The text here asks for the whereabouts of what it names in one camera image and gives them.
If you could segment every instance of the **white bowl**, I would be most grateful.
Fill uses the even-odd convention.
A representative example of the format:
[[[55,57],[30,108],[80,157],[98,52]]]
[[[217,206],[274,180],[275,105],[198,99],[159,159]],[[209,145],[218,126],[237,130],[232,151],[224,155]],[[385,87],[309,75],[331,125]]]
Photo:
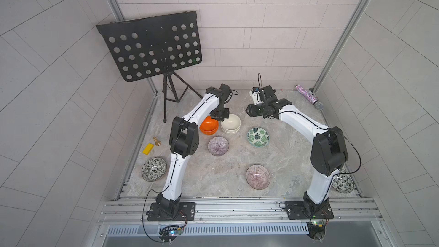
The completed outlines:
[[[229,114],[229,118],[224,119],[221,122],[221,128],[226,129],[227,131],[235,131],[239,130],[241,127],[241,119],[236,114]]]

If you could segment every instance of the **black and white patterned plate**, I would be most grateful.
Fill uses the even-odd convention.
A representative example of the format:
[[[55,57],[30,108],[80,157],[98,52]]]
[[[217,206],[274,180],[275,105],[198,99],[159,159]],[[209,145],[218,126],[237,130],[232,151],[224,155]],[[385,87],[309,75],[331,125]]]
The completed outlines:
[[[166,161],[161,157],[153,157],[142,167],[142,177],[146,181],[156,181],[166,173]]]

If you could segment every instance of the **marble table surface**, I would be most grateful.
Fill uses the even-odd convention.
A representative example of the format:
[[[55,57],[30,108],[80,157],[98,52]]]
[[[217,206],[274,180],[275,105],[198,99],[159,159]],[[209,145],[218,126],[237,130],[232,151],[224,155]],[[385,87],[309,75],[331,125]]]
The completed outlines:
[[[277,98],[286,98],[300,111],[320,123],[325,123],[317,109],[296,90],[279,90]],[[149,189],[161,191],[165,184],[167,173],[155,182],[147,182],[142,178],[141,170],[145,162],[152,157],[162,157],[170,165],[169,133],[175,116],[182,117],[200,101],[200,98],[188,90],[179,104],[168,102],[168,122],[163,123],[163,94],[159,93],[158,102],[152,115],[134,169],[121,197],[146,196]],[[252,100],[248,90],[239,90],[239,95],[233,96],[226,104],[230,113],[241,119],[241,129],[237,134],[229,135],[221,131],[214,135],[199,132],[199,146],[192,155],[186,168],[182,184],[182,196],[210,197],[302,197],[307,190],[313,174],[310,162],[311,143],[290,125],[274,119],[262,117],[251,118],[245,113],[247,105]],[[253,127],[261,127],[270,134],[270,143],[266,147],[254,147],[247,140],[247,132]],[[214,136],[223,136],[229,142],[229,150],[223,156],[213,156],[207,150],[207,143]],[[148,143],[154,144],[153,137],[162,141],[160,146],[154,146],[149,155],[142,153]],[[245,179],[247,169],[253,164],[263,165],[270,172],[270,184],[263,190],[251,188]],[[330,196],[356,196],[356,190],[342,194],[334,189]]]

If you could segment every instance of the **wire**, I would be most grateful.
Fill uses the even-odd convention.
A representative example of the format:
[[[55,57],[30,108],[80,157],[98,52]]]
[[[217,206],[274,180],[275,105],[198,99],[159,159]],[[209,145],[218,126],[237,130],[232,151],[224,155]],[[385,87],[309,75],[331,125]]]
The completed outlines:
[[[166,187],[166,189],[164,189],[164,190],[161,191],[161,192],[157,192],[157,191],[155,191],[155,190],[153,190],[153,189],[150,189],[150,190],[148,191],[148,193],[146,194],[145,203],[143,203],[143,210],[142,210],[142,226],[143,226],[143,231],[145,232],[146,236],[147,236],[149,239],[151,239],[152,241],[158,242],[158,243],[162,243],[162,242],[161,242],[161,241],[158,241],[158,240],[155,240],[155,239],[152,239],[152,238],[148,235],[148,233],[146,233],[146,230],[145,230],[145,223],[144,223],[144,221],[143,221],[143,219],[144,219],[144,217],[143,217],[143,213],[145,212],[146,199],[148,198],[149,193],[150,193],[151,191],[156,192],[156,193],[162,193],[162,192],[166,191],[168,188],[169,188],[169,185],[168,185],[168,187]]]

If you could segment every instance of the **orange bowl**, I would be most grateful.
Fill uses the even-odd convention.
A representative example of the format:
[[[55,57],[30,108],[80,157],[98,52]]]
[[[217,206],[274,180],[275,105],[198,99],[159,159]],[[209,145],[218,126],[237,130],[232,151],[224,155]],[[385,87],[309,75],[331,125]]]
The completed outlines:
[[[200,125],[200,130],[205,132],[210,132],[218,129],[219,122],[211,117],[206,117],[203,123]]]

